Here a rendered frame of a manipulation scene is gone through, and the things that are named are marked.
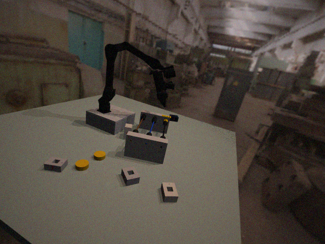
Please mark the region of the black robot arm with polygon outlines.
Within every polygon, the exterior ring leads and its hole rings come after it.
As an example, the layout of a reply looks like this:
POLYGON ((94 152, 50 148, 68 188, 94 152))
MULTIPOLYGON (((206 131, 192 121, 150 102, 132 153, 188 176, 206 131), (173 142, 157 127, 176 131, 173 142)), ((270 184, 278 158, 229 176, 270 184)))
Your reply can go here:
MULTIPOLYGON (((109 113, 110 111, 110 102, 114 96, 115 96, 115 90, 113 89, 113 75, 114 75, 114 63, 115 59, 117 57, 117 52, 127 50, 134 54, 135 56, 139 57, 143 61, 145 61, 152 69, 155 71, 152 71, 149 73, 149 75, 153 74, 154 82, 162 81, 163 74, 164 77, 172 78, 176 77, 175 70, 173 65, 169 67, 163 67, 160 64, 160 61, 156 58, 153 58, 151 56, 146 55, 133 45, 131 45, 129 42, 123 42, 123 43, 118 43, 118 44, 107 44, 105 46, 105 55, 107 59, 107 68, 106 68, 106 85, 103 91, 103 95, 100 99, 98 99, 99 102, 99 109, 97 111, 105 114, 109 113), (162 70, 158 71, 156 69, 162 70)), ((168 89, 174 89, 175 84, 170 81, 169 83, 164 83, 165 90, 168 89)))

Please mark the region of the orange short cylinder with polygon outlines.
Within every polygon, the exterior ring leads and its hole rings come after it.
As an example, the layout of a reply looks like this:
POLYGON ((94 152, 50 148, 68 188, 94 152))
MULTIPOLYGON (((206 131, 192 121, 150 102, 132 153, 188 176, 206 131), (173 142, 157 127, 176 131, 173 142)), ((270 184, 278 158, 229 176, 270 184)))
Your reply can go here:
POLYGON ((94 153, 94 159, 97 161, 104 160, 106 156, 106 153, 104 151, 96 151, 94 153))
POLYGON ((88 167, 89 167, 89 162, 87 160, 78 160, 75 163, 75 169, 78 171, 84 171, 88 169, 88 167))

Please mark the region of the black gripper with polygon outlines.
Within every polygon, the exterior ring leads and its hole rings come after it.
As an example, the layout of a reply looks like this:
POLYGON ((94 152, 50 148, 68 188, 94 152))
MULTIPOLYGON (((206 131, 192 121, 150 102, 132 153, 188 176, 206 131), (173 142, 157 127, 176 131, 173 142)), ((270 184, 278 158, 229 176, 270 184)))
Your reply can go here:
POLYGON ((157 98, 161 102, 161 104, 166 107, 166 98, 168 97, 168 93, 165 90, 164 87, 164 80, 154 82, 155 87, 156 87, 156 92, 157 92, 157 98))

